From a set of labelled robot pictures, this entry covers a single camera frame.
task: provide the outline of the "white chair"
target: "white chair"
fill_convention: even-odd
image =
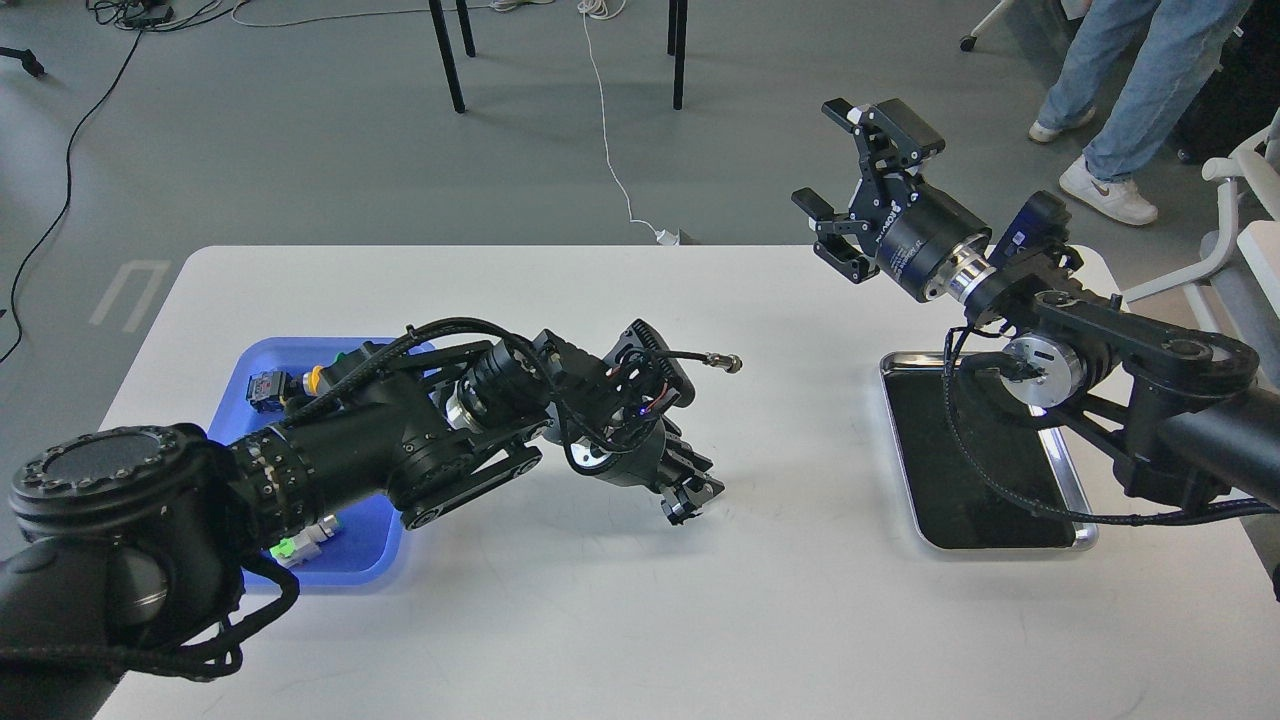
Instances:
[[[1018,0],[1000,0],[1000,3],[996,3],[996,6],[987,13],[987,17],[982,18],[982,20],[974,26],[972,31],[969,31],[969,35],[960,40],[960,50],[964,50],[965,53],[973,50],[973,46],[978,42],[978,36],[987,32],[987,28],[995,24],[1001,15],[1007,13],[1016,1]]]
[[[1124,291],[1130,302],[1175,287],[1181,287],[1202,328],[1217,332],[1217,322],[1204,300],[1199,283],[1207,281],[1235,255],[1240,237],[1240,187],[1243,179],[1271,219],[1280,219],[1280,173],[1258,154],[1266,142],[1267,158],[1280,159],[1280,111],[1271,127],[1242,142],[1228,158],[1204,163],[1201,177],[1217,184],[1217,237],[1210,252],[1198,263],[1174,270]],[[1251,242],[1257,242],[1256,233]]]
[[[1280,316],[1280,223],[1258,220],[1240,233],[1240,256],[1258,279],[1262,295]]]

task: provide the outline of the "gray floor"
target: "gray floor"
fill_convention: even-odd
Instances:
[[[177,4],[179,13],[198,5]],[[667,3],[631,0],[618,19],[590,29],[613,161],[636,215],[698,242],[810,242],[791,191],[808,184],[844,199],[854,181],[851,142],[819,113],[831,97],[906,100],[947,138],[931,181],[997,232],[1028,195],[1055,187],[1089,137],[1041,147],[1024,136],[1068,45],[1047,3],[1020,4],[968,55],[957,41],[989,0],[691,5],[678,113],[664,54]],[[243,15],[273,22],[367,8],[259,0]],[[0,466],[97,429],[164,292],[200,247],[653,242],[646,228],[626,223],[604,165],[595,76],[573,3],[476,10],[472,23],[480,56],[458,58],[465,115],[449,106],[425,14],[287,29],[224,18],[143,37],[77,142],[69,215],[23,275],[28,334],[0,365]],[[63,201],[72,127],[132,40],[96,26],[78,3],[0,6],[0,45],[32,47],[50,73],[35,81],[18,63],[0,64],[4,287]],[[1073,237],[1102,252],[1121,287],[1194,260],[1215,225],[1212,188],[1172,151],[1139,182],[1161,208],[1155,227],[1129,229],[1071,208]],[[104,296],[131,261],[150,264],[137,265],[108,306]],[[261,275],[266,299],[271,277],[289,268],[244,272]],[[439,272],[448,269],[424,266],[422,282]],[[160,292],[140,304],[152,274]],[[335,292],[358,302],[376,288]],[[136,307],[143,310],[129,332]],[[549,307],[548,316],[559,311]],[[856,311],[851,304],[831,322],[856,322]],[[1176,304],[1161,313],[1185,322]],[[14,332],[12,318],[0,320],[0,347]],[[4,515],[8,555],[18,536]]]

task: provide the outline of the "black table leg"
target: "black table leg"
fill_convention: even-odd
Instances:
[[[467,50],[467,58],[475,58],[476,44],[471,38],[471,15],[467,13],[467,0],[458,0],[458,24],[462,26],[462,46]]]
[[[676,54],[676,0],[667,0],[667,54]]]
[[[685,106],[685,26],[689,23],[689,0],[676,3],[676,91],[671,106]]]
[[[431,6],[431,23],[435,24],[435,40],[440,44],[440,61],[444,63],[444,78],[449,81],[449,95],[453,97],[453,110],[466,113],[467,106],[462,104],[462,86],[458,85],[458,68],[453,64],[453,46],[449,45],[449,29],[444,27],[444,8],[440,0],[429,0]]]

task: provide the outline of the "blue tray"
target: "blue tray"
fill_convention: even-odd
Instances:
[[[366,340],[346,337],[269,337],[253,343],[236,363],[223,400],[218,404],[209,437],[230,443],[284,418],[283,413],[257,413],[244,400],[248,379],[264,370],[301,375],[316,365],[329,365],[339,352],[349,352]],[[399,550],[404,528],[384,495],[375,495],[338,512],[342,529],[320,544],[321,553],[291,570],[308,587],[361,585],[387,571]],[[269,580],[244,574],[246,585],[270,585]]]

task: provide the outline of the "cable connector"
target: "cable connector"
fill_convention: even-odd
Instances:
[[[742,369],[741,357],[737,355],[721,355],[719,352],[708,352],[703,364],[712,368],[721,368],[731,375]]]
[[[35,53],[28,50],[14,50],[12,47],[0,47],[0,55],[5,58],[13,58],[15,60],[22,60],[22,69],[27,70],[31,77],[41,77],[45,74],[45,65],[36,60]]]
[[[146,8],[142,13],[120,18],[120,24],[128,29],[147,29],[173,19],[173,5],[154,3],[148,6],[143,3],[142,6]]]
[[[270,548],[271,557],[284,568],[301,565],[321,555],[320,543],[333,538],[340,528],[337,515],[325,515],[314,525],[302,528],[301,533],[275,543]]]

